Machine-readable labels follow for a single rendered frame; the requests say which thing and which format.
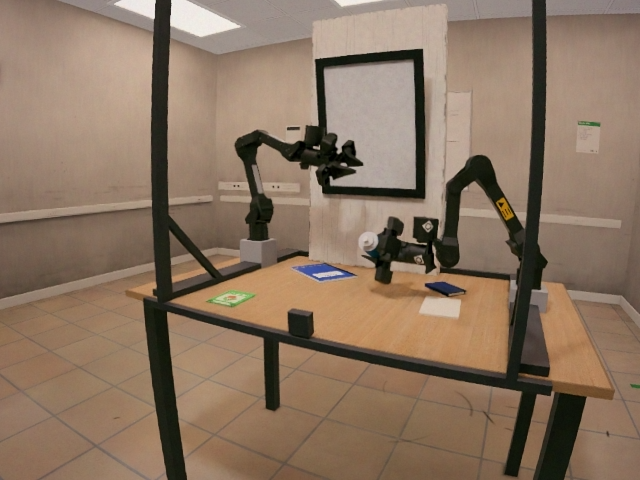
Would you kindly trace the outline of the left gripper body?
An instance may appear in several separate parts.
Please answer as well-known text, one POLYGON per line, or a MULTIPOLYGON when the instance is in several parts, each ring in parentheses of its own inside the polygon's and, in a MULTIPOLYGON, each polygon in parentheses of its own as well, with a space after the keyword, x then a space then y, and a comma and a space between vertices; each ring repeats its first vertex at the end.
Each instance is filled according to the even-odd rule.
POLYGON ((334 150, 333 152, 331 152, 329 154, 330 160, 327 159, 327 158, 325 160, 325 159, 322 159, 321 157, 319 157, 319 155, 317 155, 317 153, 320 150, 318 150, 315 153, 315 155, 314 155, 314 165, 319 168, 315 173, 316 173, 318 184, 321 187, 325 187, 326 188, 331 183, 330 179, 327 179, 327 176, 329 175, 329 176, 332 177, 331 170, 330 170, 330 165, 334 161, 337 161, 340 165, 342 163, 346 163, 344 151, 348 148, 347 147, 348 145, 350 145, 349 148, 351 149, 351 152, 352 152, 353 156, 356 157, 357 156, 357 151, 356 151, 356 145, 355 145, 355 141, 354 140, 348 140, 341 147, 342 148, 342 152, 340 154, 338 154, 337 150, 334 150), (323 164, 324 164, 324 166, 322 166, 323 164), (321 166, 322 166, 322 168, 320 168, 321 166))

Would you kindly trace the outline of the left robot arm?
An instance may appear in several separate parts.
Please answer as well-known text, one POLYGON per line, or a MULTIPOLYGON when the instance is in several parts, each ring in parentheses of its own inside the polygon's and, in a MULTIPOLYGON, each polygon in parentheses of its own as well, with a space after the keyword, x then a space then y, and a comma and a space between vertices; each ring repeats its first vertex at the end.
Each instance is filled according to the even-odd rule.
POLYGON ((326 127, 306 125, 304 141, 299 140, 296 143, 287 142, 269 133, 268 131, 261 129, 256 129, 251 133, 237 138, 235 142, 235 147, 237 149, 235 149, 238 156, 243 160, 252 197, 249 205, 250 212, 245 217, 246 224, 249 224, 249 238, 247 240, 264 241, 270 239, 268 238, 267 223, 271 222, 272 216, 274 214, 272 199, 267 198, 263 190, 263 185, 256 160, 258 147, 262 146, 262 144, 264 143, 278 150, 286 160, 290 162, 300 162, 299 165, 302 170, 308 170, 309 165, 315 166, 314 155, 319 150, 315 149, 315 147, 320 147, 321 145, 320 152, 318 152, 317 155, 325 160, 326 158, 330 160, 329 154, 332 151, 338 151, 338 147, 336 147, 338 135, 335 133, 329 133, 325 137, 325 131, 326 127), (260 200, 260 198, 262 199, 260 200))

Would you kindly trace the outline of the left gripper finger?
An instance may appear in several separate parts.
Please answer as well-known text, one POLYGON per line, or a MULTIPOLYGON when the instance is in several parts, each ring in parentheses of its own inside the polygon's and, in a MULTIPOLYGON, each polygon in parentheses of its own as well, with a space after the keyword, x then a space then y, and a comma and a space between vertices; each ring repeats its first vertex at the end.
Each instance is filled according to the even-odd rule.
POLYGON ((348 147, 345 151, 345 159, 347 167, 362 167, 364 163, 351 154, 351 149, 348 147))
POLYGON ((331 170, 333 181, 346 176, 357 174, 357 170, 346 167, 346 166, 342 166, 337 161, 334 161, 330 165, 330 170, 331 170))

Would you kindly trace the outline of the white sheet of paper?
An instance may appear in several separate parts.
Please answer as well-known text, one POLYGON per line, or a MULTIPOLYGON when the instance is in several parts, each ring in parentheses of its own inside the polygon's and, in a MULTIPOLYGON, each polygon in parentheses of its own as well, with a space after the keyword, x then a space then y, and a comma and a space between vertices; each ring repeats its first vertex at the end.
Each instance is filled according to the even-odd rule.
POLYGON ((419 315, 459 318, 461 300, 426 296, 419 315))

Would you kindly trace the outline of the blue and white spray bottle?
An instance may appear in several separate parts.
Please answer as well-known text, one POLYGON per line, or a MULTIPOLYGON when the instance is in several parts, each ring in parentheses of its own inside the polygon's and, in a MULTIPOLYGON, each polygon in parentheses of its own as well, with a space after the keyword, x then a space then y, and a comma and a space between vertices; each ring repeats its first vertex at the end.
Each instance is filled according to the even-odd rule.
POLYGON ((365 232, 360 236, 358 244, 369 256, 380 259, 380 253, 376 250, 378 242, 379 237, 375 233, 365 232))

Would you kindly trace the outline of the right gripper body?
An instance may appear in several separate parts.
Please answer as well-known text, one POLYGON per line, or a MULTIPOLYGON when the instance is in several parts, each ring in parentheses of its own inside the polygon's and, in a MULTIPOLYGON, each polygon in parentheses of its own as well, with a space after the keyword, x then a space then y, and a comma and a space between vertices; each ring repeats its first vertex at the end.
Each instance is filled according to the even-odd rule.
MULTIPOLYGON (((401 236, 404 228, 404 223, 397 217, 389 216, 385 235, 391 235, 395 238, 401 236)), ((409 262, 409 250, 413 243, 406 242, 406 246, 401 248, 403 254, 402 259, 393 260, 394 262, 408 263, 409 262)), ((390 270, 391 262, 379 261, 379 266, 376 269, 374 280, 382 281, 386 285, 391 283, 393 271, 390 270)))

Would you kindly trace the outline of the beige wall panel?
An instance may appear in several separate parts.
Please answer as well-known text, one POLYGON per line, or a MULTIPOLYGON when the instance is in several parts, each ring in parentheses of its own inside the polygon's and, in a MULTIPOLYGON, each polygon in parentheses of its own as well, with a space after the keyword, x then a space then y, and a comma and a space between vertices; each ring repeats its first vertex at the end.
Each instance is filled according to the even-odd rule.
POLYGON ((309 260, 375 268, 373 262, 361 256, 369 255, 358 241, 365 232, 381 233, 387 228, 389 216, 404 223, 397 239, 416 244, 413 216, 438 218, 440 239, 447 145, 446 4, 313 21, 311 125, 318 126, 314 59, 419 48, 424 54, 425 199, 322 194, 315 174, 319 168, 310 166, 309 260))

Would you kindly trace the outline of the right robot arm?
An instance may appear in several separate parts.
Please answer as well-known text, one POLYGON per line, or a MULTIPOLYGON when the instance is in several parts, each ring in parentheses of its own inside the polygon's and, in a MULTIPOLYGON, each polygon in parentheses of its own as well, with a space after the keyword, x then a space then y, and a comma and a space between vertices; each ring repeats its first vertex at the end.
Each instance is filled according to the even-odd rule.
MULTIPOLYGON (((516 274, 516 284, 518 285, 525 229, 498 185, 490 159, 485 155, 469 157, 465 166, 452 179, 455 178, 456 180, 449 180, 445 185, 446 195, 443 229, 440 239, 437 239, 438 218, 428 220, 427 218, 413 217, 413 238, 417 239, 416 242, 418 242, 418 244, 413 243, 410 247, 410 264, 425 266, 425 274, 437 268, 434 263, 435 255, 441 266, 445 268, 452 268, 458 264, 460 254, 457 232, 461 191, 475 181, 484 190, 508 231, 509 240, 505 242, 510 247, 511 253, 516 255, 518 261, 521 262, 519 268, 517 268, 518 275, 516 274), (462 174, 465 170, 466 172, 462 174), (457 176, 458 178, 456 178, 457 176), (423 243, 427 243, 427 245, 423 243), (435 253, 433 253, 433 246, 436 248, 435 253)), ((392 262, 393 260, 403 258, 403 254, 400 252, 401 248, 405 246, 405 241, 391 235, 380 235, 376 250, 380 253, 380 260, 392 262)), ((541 290, 543 269, 545 269, 548 263, 540 251, 540 246, 537 243, 533 290, 541 290)))

